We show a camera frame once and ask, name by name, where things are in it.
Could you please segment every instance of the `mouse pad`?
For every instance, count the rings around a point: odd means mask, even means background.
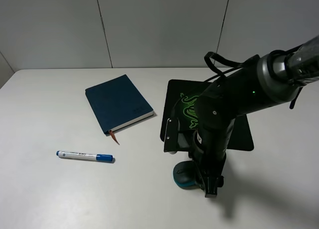
[[[175,107],[175,115],[179,119],[180,131],[196,129],[198,119],[194,110],[194,104],[198,96],[210,85],[209,82],[170,80],[167,86],[165,107],[160,129],[160,138],[164,141],[166,122],[170,116],[171,108],[175,102],[182,97]],[[246,115],[235,119],[234,129],[228,143],[228,149],[252,151],[254,149],[253,139]]]

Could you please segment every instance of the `cable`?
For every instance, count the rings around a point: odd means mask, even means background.
[[[300,92],[301,92],[302,89],[303,89],[302,87],[299,88],[296,97],[290,102],[289,108],[290,108],[291,110],[295,107],[297,98],[298,98],[298,96],[299,96],[299,94],[300,94]]]
[[[290,53],[293,53],[295,51],[298,51],[299,48],[301,47],[302,45],[299,45],[299,46],[296,46],[294,48],[291,48],[290,50],[286,51],[287,54],[290,54]]]
[[[233,71],[236,71],[236,70],[238,70],[238,69],[240,69],[240,68],[241,68],[241,67],[234,67],[234,68],[232,68],[232,69],[229,69],[229,70],[223,72],[223,74],[228,74],[228,73],[233,72]],[[194,90],[196,90],[196,89],[198,89],[200,86],[202,86],[204,83],[209,82],[209,81],[211,81],[211,80],[213,80],[213,79],[215,79],[215,78],[217,78],[217,77],[220,77],[220,76],[219,76],[219,75],[215,75],[215,76],[212,76],[212,77],[208,78],[207,80],[203,81],[202,83],[200,83],[199,85],[197,85],[196,87],[194,87],[194,88],[192,88],[190,91],[188,91],[186,94],[184,94],[183,97],[189,95],[189,94],[192,93]],[[180,98],[175,102],[174,106],[171,108],[170,118],[174,118],[174,116],[175,116],[175,107],[176,107],[177,104],[181,101],[181,99],[182,99],[182,97],[180,97]]]
[[[222,77],[222,78],[225,78],[225,73],[223,73],[221,70],[219,70],[212,62],[210,59],[213,59],[225,66],[229,66],[229,67],[233,67],[233,68],[236,68],[236,67],[240,67],[240,68],[243,68],[243,67],[247,67],[247,66],[250,66],[252,64],[255,64],[257,63],[257,61],[260,59],[259,55],[254,55],[252,57],[250,57],[249,59],[247,59],[245,62],[243,63],[240,63],[240,62],[236,62],[236,61],[230,61],[230,60],[227,60],[226,58],[222,57],[221,55],[215,53],[215,52],[212,52],[212,51],[209,51],[205,56],[204,56],[204,60],[207,64],[207,66],[213,71],[215,72],[218,76]]]

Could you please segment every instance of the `notebook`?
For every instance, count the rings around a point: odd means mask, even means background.
[[[106,135],[154,114],[127,75],[87,88],[85,95]]]

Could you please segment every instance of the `white table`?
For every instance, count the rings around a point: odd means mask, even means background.
[[[157,116],[105,137],[84,90],[127,74]],[[217,199],[172,179],[186,153],[163,153],[170,79],[208,69],[22,70],[0,90],[0,229],[317,229],[319,83],[248,115],[255,149],[228,150]],[[57,150],[112,154],[114,164]]]

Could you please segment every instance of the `razer logo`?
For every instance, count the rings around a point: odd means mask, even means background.
[[[184,93],[180,93],[182,97],[181,102],[183,103],[183,114],[190,119],[189,128],[195,128],[198,125],[198,118],[194,110],[194,104],[198,96],[188,97]]]

